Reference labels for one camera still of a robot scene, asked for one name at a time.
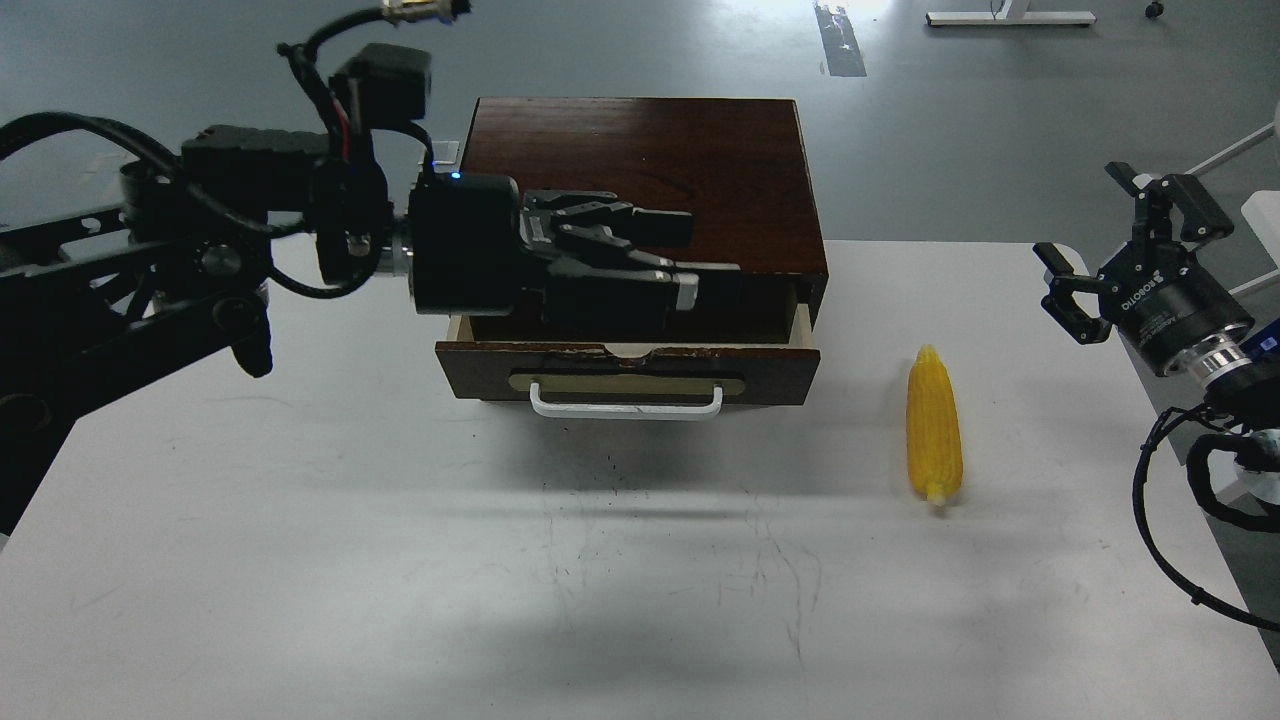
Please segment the gray floor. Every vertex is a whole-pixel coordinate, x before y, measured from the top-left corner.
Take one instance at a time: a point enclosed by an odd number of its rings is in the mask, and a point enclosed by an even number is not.
[[[325,47],[321,69],[369,41],[431,50],[429,124],[440,140],[465,140],[472,104],[485,95],[795,97],[833,241],[1053,241],[1096,269],[1132,219],[1105,163],[1185,170],[1266,124],[1280,99],[1275,0],[1169,0],[1156,22],[1143,17],[1146,0],[1033,4],[1092,9],[1098,23],[1087,29],[931,29],[927,10],[986,1],[845,0],[867,68],[860,78],[827,74],[806,0],[476,4],[453,28],[355,31]],[[315,128],[274,44],[360,6],[8,3],[0,118],[70,109],[128,122],[170,146],[212,123]],[[1274,266],[1238,209],[1254,190],[1280,187],[1276,145],[1206,178],[1239,228],[1203,254],[1228,287]],[[397,140],[384,147],[403,197],[415,152]],[[110,200],[116,164],[111,147],[86,137],[24,151],[0,172],[0,222]],[[1280,295],[1251,309],[1271,320]],[[1143,373],[1143,382],[1158,407],[1198,398],[1185,378]],[[1144,432],[1134,428],[1135,451]],[[1233,530],[1215,527],[1247,600],[1280,614],[1280,544]],[[1280,657],[1280,641],[1268,642]]]

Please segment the wooden drawer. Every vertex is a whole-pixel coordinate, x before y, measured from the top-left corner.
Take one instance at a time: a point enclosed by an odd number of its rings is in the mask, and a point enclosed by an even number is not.
[[[471,320],[435,345],[457,397],[526,400],[536,379],[575,402],[696,402],[719,384],[727,404],[801,405],[820,359],[805,305],[785,343],[477,341]]]
[[[799,405],[818,368],[813,323],[827,259],[790,100],[485,97],[462,172],[521,190],[607,190],[694,214],[675,260],[736,263],[732,307],[676,313],[655,337],[584,337],[539,324],[536,296],[509,318],[454,318],[436,355],[458,397],[524,400],[529,382],[572,401]]]

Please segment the drawer handle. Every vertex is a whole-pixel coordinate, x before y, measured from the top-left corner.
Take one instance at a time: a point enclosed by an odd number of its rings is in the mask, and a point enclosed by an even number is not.
[[[591,420],[710,420],[724,404],[724,388],[712,389],[707,405],[607,405],[599,402],[547,402],[541,383],[529,383],[529,402],[543,418],[585,418]]]

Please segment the yellow corn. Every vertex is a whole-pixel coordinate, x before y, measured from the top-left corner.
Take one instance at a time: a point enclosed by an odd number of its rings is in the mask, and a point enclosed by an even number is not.
[[[937,506],[960,489],[964,475],[951,378],[932,345],[920,348],[908,380],[906,470],[915,492]]]

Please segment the white table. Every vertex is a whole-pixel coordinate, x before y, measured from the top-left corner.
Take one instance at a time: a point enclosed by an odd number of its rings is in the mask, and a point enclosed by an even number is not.
[[[924,20],[931,27],[946,27],[946,26],[986,26],[986,27],[1004,27],[1004,26],[1080,26],[1087,27],[1098,20],[1093,13],[1088,10],[1078,12],[1029,12],[1032,0],[1004,0],[1000,5],[1000,10],[978,10],[978,12],[963,12],[963,13],[938,13],[931,12],[924,14]]]
[[[1142,548],[1151,407],[1029,247],[829,259],[809,404],[705,424],[457,401],[401,281],[275,292],[269,378],[218,356],[77,427],[0,552],[0,717],[1274,719],[1257,633]],[[923,342],[965,437],[942,514],[905,478]],[[1239,601],[1152,475],[1171,559]]]

